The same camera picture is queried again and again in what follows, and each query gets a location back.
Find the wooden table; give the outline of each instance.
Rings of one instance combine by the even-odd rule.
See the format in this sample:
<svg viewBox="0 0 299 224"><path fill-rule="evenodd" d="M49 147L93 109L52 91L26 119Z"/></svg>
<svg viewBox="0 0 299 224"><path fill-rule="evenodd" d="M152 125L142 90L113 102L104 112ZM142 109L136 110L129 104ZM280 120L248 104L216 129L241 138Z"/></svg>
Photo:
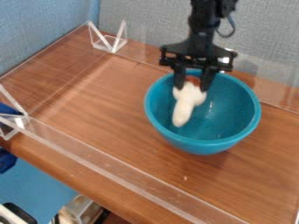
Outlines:
<svg viewBox="0 0 299 224"><path fill-rule="evenodd" d="M129 41L120 54L125 57L92 49L82 26L17 67L1 83L34 118L242 221L295 223L297 90L233 72L265 102L260 124L228 151L193 156L164 141L145 118L145 91L166 73L156 64L158 49ZM2 144L129 222L186 223L28 136L18 134Z"/></svg>

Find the blue bowl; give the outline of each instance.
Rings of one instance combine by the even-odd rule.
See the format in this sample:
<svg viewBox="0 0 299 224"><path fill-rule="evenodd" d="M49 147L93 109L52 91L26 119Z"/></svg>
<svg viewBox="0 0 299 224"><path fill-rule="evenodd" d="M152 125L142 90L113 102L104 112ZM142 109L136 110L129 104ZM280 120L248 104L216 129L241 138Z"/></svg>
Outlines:
<svg viewBox="0 0 299 224"><path fill-rule="evenodd" d="M188 73L200 76L200 70ZM165 140L196 155L210 155L229 149L256 128L261 109L256 95L236 78L217 73L205 102L194 108L190 120L176 128L172 123L173 74L165 75L149 88L144 98L148 120Z"/></svg>

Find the blue wall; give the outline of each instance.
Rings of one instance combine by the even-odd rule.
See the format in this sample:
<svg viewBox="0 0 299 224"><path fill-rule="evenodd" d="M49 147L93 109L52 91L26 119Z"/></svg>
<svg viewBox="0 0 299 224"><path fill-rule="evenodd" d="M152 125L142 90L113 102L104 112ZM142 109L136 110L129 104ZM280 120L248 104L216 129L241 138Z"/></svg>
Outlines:
<svg viewBox="0 0 299 224"><path fill-rule="evenodd" d="M0 74L97 18L98 0L0 0Z"/></svg>

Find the robotic arm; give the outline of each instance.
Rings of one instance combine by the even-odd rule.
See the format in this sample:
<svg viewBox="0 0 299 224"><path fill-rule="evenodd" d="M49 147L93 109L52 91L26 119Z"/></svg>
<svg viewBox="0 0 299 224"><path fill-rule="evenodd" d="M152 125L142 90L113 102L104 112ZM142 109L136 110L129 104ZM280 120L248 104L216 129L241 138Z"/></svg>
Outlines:
<svg viewBox="0 0 299 224"><path fill-rule="evenodd" d="M182 88L186 67L198 68L202 71L201 92L208 91L220 70L230 71L237 53L213 45L212 40L214 32L222 38L233 34L234 25L229 13L234 10L236 3L237 0L190 0L189 36L181 43L161 46L160 65L172 68L173 85L177 89ZM228 18L233 28L229 35L220 34L217 30L221 18Z"/></svg>

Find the bowl rim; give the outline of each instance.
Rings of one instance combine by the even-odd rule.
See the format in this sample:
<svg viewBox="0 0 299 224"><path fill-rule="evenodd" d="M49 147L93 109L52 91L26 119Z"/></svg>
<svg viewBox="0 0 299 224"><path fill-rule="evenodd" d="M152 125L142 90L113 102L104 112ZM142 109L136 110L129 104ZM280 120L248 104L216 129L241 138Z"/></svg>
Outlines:
<svg viewBox="0 0 299 224"><path fill-rule="evenodd" d="M186 74L192 74L192 75L201 75L201 70L196 70L196 69L188 69L186 70ZM161 83L164 82L166 79L169 79L173 76L173 73L168 73L164 77L161 77L153 84L152 86L148 88L145 96L144 96L144 112L146 115L146 118L149 120L149 122L152 123L152 125L156 127L156 130L158 132L162 133L162 135L166 135L170 139L174 139L176 141L180 142L185 142L188 144L204 144L204 145L218 145L218 144L230 144L234 143L236 141L241 140L252 131L253 129L257 127L258 121L260 121L260 117L261 117L261 107L260 107L260 103L258 103L258 99L256 94L253 93L252 89L248 87L248 85L240 81L237 78L232 77L230 75L228 75L226 73L217 73L217 76L222 77L224 79L228 79L230 81L233 81L236 84L238 84L241 86L241 88L246 91L249 98L253 102L253 109L254 109L254 114L253 117L250 119L250 122L248 123L246 127L234 135L229 136L229 137L224 137L221 139L212 139L212 140L200 140L200 139L193 139L189 138L186 136L180 136L176 133L170 132L154 119L152 110L149 109L149 96L153 93L153 88Z"/></svg>

